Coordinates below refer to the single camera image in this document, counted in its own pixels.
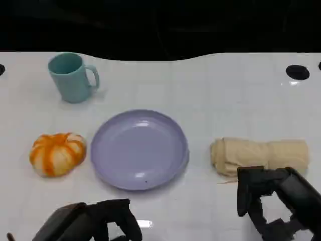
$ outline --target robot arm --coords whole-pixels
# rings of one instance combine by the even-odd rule
[[[264,218],[260,197],[273,192],[292,212],[289,222],[277,219],[267,223]],[[239,216],[249,214],[265,241],[292,240],[300,229],[310,229],[312,240],[321,240],[321,196],[293,168],[238,168],[237,211]]]
[[[57,209],[33,241],[108,241],[109,222],[115,222],[125,236],[113,241],[141,241],[141,230],[130,212],[129,200],[107,200],[87,205],[76,203]]]

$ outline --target pumpkin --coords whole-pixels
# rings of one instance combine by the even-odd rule
[[[34,142],[29,158],[41,176],[61,176],[80,164],[86,156],[85,139],[74,133],[41,135]]]

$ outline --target dark wall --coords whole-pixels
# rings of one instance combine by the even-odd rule
[[[320,52],[315,0],[3,0],[1,51],[108,59]]]

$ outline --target cloth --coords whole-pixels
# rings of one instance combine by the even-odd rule
[[[211,161],[218,173],[236,177],[238,167],[265,169],[293,167],[299,172],[309,164],[308,147],[303,140],[254,142],[240,138],[216,139],[211,144]]]

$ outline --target mug handle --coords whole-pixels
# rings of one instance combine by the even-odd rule
[[[92,87],[93,89],[98,89],[99,85],[100,85],[100,82],[99,82],[99,75],[98,75],[98,71],[97,71],[96,67],[92,66],[92,65],[86,65],[85,68],[91,70],[93,72],[94,76],[95,76],[96,85],[95,86],[90,86],[90,87]]]

